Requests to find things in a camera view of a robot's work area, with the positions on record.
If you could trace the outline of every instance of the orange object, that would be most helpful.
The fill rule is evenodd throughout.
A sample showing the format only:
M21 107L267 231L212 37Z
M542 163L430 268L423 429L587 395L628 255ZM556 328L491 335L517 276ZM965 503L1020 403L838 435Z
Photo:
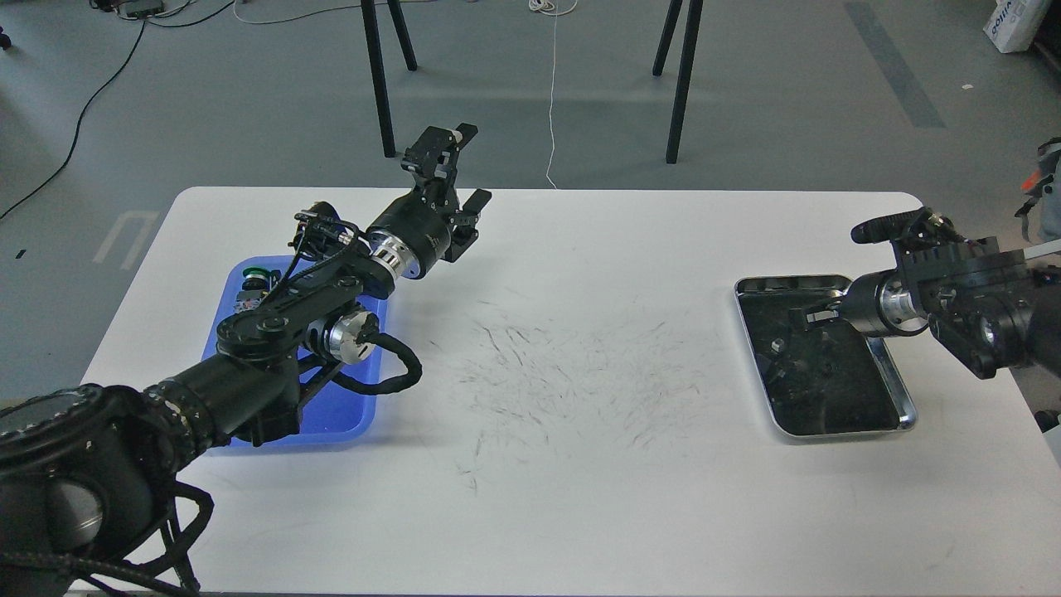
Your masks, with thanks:
M1026 179L1024 183L1021 185L1021 190L1024 192L1028 192L1031 189L1036 188L1036 185L1038 185L1039 180L1042 179L1043 179L1042 171L1040 171L1039 168L1036 168L1036 171L1032 172L1031 175L1028 176L1028 179Z

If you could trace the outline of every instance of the tripod leg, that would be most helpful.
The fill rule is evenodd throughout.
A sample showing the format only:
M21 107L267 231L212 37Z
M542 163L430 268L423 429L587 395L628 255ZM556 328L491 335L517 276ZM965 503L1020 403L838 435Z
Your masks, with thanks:
M653 76L663 74L663 63L666 62L666 53L671 49L671 40L674 39L674 28L678 24L679 11L681 11L681 0L671 0L671 6L666 10L666 21L663 23L663 35L660 37L660 47L656 50Z
M376 5L371 0L361 3L365 21L365 41L368 43L368 66L372 70L372 89L376 91L376 111L380 117L380 137L383 155L395 156L395 131L390 123L390 102L387 100L387 81L383 74L383 53L380 51L380 28L376 21Z
M416 55L413 53L413 42L410 41L408 29L405 28L405 15L402 14L399 2L400 0L387 0L387 7L390 8L390 19L395 21L401 53L405 56L405 68L416 70Z
M690 0L689 20L685 21L685 40L681 46L681 65L678 67L678 90L674 95L674 111L671 112L671 134L666 142L666 162L678 161L678 143L681 141L681 125L685 121L685 101L689 99L689 80L693 75L693 56L696 54L696 37L700 31L700 13L703 0Z

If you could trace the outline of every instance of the cable connector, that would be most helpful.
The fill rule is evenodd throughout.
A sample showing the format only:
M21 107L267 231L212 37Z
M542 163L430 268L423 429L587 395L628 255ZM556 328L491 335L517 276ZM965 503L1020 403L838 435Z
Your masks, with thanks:
M166 12L162 0L126 0L120 6L128 19L145 19Z

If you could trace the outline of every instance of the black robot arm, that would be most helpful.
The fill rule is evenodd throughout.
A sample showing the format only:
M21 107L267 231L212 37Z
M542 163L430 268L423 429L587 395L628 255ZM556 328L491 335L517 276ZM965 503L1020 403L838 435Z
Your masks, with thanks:
M423 277L477 238L490 193L476 190L462 208L454 189L456 158L475 131L469 124L424 130L402 160L413 190L367 232L326 203L297 213L291 265L254 309L219 324L214 356L143 392L86 385L0 411L0 595L60 596L74 579L114 591L93 575L196 595L187 552L212 502L178 482L178 471L233 437L257 446L298 434L302 407L328 383L365 396L416 384L416 355L383 334L358 297L386 298L399 277ZM312 264L294 273L300 260ZM298 359L299 348L311 356ZM340 371L376 348L394 353L406 373L370 385ZM177 498L198 506L184 528ZM124 560L155 532L162 556ZM181 587L154 578L169 568Z
M1031 364L1061 376L1061 271L1026 262L1057 248L1001 251L994 236L968 239L927 207L863 222L851 238L890 242L895 268L858 277L839 300L795 311L799 327L842 319L870 337L927 329L981 380Z

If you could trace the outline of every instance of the blue plastic tray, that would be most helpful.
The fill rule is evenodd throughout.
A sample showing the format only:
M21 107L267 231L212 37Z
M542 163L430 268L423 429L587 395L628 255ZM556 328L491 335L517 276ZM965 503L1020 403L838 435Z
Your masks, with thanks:
M251 257L245 259L232 267L225 280L225 289L221 294L221 303L218 305L218 314L213 318L213 326L210 327L210 337L207 339L206 348L203 350L203 358L216 353L218 324L228 316L236 313L236 295L243 284L243 269L250 266L265 267L267 269L288 268L291 256L275 254L264 257ZM309 266L310 263L299 263L295 270ZM362 295L359 301L366 310L372 312L380 318L380 331L385 330L387 316L387 302L378 298ZM299 358L309 355L305 349L298 350ZM372 351L367 359L358 365L348 365L343 368L343 373L354 377L366 384L376 384L380 381L380 361L382 351ZM313 372L302 375L302 382L309 381ZM265 445L306 445L306 444L336 444L348 442L365 433L372 423L376 416L376 397L362 397L349 390L344 390L334 384L329 384L317 393L302 409L302 428L297 436L288 436ZM241 440L232 439L233 447L249 447L250 444Z

